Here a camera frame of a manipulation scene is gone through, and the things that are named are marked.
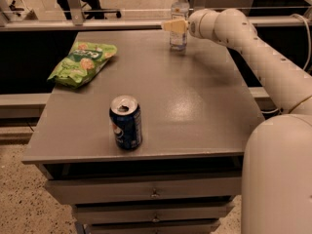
drawer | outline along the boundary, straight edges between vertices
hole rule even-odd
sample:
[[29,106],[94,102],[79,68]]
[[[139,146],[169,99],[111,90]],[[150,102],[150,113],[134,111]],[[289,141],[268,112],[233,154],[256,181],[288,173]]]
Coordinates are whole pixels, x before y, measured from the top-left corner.
[[170,221],[163,223],[91,225],[92,234],[208,234],[220,226],[218,220]]
[[108,204],[98,207],[77,207],[73,209],[75,218],[86,224],[120,222],[163,222],[169,220],[218,219],[225,217],[233,209],[232,202],[211,202],[205,199],[137,202],[136,204]]
[[49,180],[46,189],[68,205],[241,194],[241,173]]

can lid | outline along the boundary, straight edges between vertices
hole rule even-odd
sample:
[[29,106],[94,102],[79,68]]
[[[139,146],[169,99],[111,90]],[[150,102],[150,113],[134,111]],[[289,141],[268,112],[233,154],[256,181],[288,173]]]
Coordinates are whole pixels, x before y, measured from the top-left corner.
[[110,104],[110,109],[117,115],[129,115],[136,111],[137,100],[130,96],[116,97]]

cable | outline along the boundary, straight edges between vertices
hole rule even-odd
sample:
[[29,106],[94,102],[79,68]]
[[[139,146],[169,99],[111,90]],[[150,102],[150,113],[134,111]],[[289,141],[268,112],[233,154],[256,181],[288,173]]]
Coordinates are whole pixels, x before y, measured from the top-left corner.
[[307,33],[307,36],[308,36],[308,57],[307,57],[307,61],[306,63],[304,64],[303,66],[303,70],[305,70],[310,62],[310,59],[311,59],[311,35],[310,35],[310,27],[309,27],[309,24],[307,22],[307,19],[305,17],[303,17],[302,15],[299,15],[299,14],[292,14],[292,17],[295,17],[295,18],[298,18],[300,20],[303,21],[304,25],[305,25],[305,28],[306,28],[306,33]]
[[271,110],[271,111],[261,111],[261,113],[263,113],[263,114],[272,114],[272,113],[277,113],[277,112],[279,112],[279,114],[281,113],[280,108],[276,108],[276,109]]

green chip bag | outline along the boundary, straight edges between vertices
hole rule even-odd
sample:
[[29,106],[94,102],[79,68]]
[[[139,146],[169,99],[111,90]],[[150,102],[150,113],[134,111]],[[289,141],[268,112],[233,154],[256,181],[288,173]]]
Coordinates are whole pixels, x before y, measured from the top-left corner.
[[114,45],[75,42],[69,55],[55,67],[48,81],[79,88],[90,82],[116,53]]

terrazzo floor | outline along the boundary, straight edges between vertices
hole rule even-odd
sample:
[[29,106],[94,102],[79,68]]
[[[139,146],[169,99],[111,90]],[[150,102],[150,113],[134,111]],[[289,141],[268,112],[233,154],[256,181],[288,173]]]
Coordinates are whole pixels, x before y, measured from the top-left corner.
[[[156,1],[164,7],[167,6],[164,0],[154,0]],[[140,5],[141,8],[150,5],[148,0],[124,2],[127,4],[124,7],[128,8],[134,4],[137,7]],[[35,125],[28,125],[29,122],[25,121],[17,126],[0,122],[0,234],[77,233],[76,220],[71,214],[71,208],[60,205],[45,190],[46,179],[35,166],[26,166],[20,161],[35,130]],[[235,208],[226,218],[220,220],[221,225],[214,234],[241,232],[241,197],[236,197],[234,203]]]

